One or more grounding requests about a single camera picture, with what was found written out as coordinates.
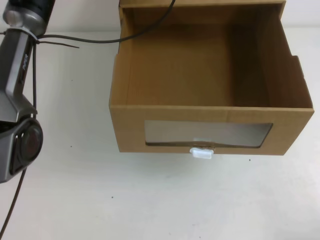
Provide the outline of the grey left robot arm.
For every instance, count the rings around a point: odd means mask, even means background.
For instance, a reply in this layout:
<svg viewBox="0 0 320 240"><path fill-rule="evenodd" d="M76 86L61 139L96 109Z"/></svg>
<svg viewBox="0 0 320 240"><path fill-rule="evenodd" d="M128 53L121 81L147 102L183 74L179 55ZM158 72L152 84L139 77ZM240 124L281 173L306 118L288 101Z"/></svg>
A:
<svg viewBox="0 0 320 240"><path fill-rule="evenodd" d="M37 109L23 90L32 49L43 36L53 0L10 0L3 20L8 24L0 44L0 181L8 182L39 155L43 130Z"/></svg>

